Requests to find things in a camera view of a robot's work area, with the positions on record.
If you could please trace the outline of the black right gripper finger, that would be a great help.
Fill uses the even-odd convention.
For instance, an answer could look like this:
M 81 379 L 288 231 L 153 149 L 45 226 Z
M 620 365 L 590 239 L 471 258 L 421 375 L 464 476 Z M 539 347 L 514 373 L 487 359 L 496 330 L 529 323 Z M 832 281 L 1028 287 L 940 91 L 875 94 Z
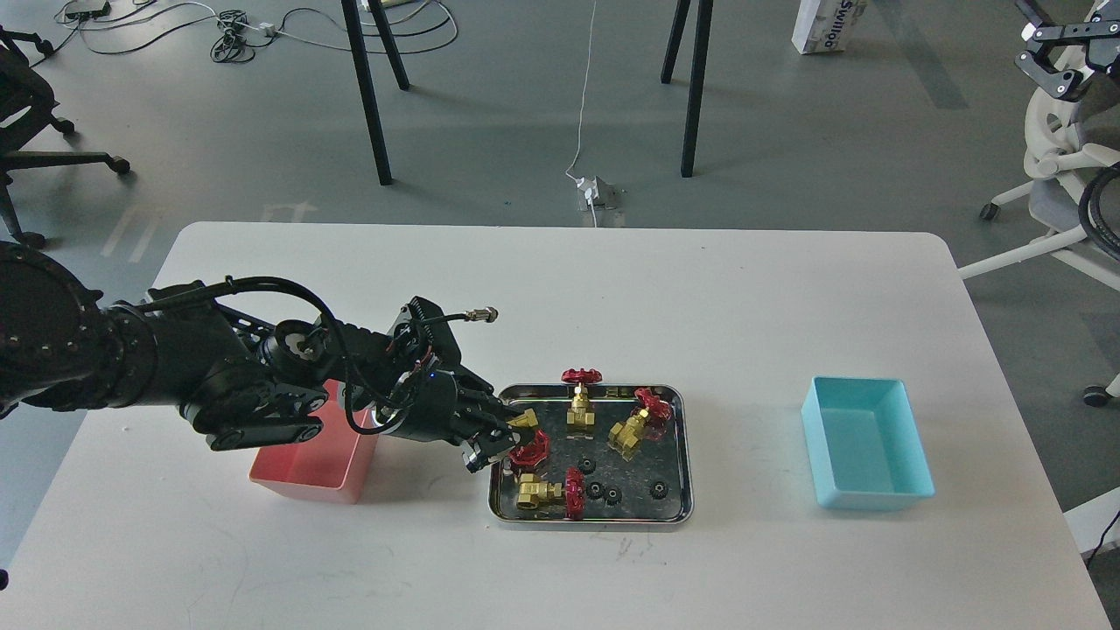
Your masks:
M 1015 64 L 1040 91 L 1061 102 L 1077 102 L 1096 77 L 1117 84 L 1117 1 L 1096 1 L 1080 24 L 1057 24 L 1037 1 L 1015 4 L 1027 19 L 1025 49 Z

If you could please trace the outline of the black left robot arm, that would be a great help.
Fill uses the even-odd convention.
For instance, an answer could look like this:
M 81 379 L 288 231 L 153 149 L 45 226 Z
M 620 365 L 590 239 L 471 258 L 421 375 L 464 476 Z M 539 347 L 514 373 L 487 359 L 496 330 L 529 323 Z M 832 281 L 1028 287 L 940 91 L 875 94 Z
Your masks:
M 536 437 L 528 413 L 463 367 L 452 319 L 408 302 L 388 333 L 340 322 L 299 282 L 245 276 L 175 284 L 141 304 L 100 307 L 67 268 L 4 241 L 3 414 L 169 404 L 216 452 L 312 441 L 328 382 L 361 435 L 444 441 L 477 472 Z

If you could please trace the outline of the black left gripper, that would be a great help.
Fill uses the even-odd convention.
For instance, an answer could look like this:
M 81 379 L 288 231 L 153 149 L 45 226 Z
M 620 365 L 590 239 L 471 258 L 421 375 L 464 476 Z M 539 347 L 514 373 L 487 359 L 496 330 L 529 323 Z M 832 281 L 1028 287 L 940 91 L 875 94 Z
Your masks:
M 379 432 L 461 445 L 464 466 L 472 473 L 500 463 L 508 451 L 528 443 L 524 430 L 539 430 L 534 410 L 503 402 L 494 387 L 468 368 L 424 368 L 419 374 L 400 376 L 392 397 L 404 395 L 411 402 L 408 408 L 391 416 L 377 411 Z

